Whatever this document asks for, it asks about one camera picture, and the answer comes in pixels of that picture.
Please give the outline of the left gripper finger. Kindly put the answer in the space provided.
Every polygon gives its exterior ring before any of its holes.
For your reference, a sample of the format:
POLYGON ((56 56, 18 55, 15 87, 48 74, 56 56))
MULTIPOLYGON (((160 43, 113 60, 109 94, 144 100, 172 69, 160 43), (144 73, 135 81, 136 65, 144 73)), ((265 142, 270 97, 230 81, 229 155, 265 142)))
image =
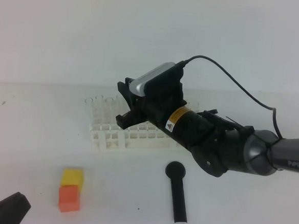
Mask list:
POLYGON ((16 192, 0 201, 0 224, 20 224, 31 208, 25 195, 16 192))

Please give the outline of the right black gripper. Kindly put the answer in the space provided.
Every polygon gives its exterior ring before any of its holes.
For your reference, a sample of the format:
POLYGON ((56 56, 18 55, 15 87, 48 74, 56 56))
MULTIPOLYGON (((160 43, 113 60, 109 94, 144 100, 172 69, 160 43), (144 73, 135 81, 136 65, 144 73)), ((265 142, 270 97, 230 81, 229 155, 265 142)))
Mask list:
POLYGON ((176 63, 145 87, 142 81, 133 78, 118 82, 119 93, 132 109, 116 116, 117 125, 127 129, 149 120, 189 151, 208 139, 215 131, 213 124, 186 107, 181 83, 184 66, 184 61, 176 63))

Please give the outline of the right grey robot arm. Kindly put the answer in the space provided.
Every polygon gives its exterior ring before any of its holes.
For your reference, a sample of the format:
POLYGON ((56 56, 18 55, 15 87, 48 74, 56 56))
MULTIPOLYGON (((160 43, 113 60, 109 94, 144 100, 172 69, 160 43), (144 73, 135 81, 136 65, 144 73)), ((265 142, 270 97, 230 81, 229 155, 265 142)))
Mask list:
POLYGON ((186 106, 181 78, 186 62, 164 63, 117 87, 129 111, 116 117, 127 129, 150 122, 193 156, 209 175, 229 170, 272 175, 278 170, 299 172, 299 139, 284 139, 269 130, 255 130, 218 116, 217 110, 195 112, 186 106))

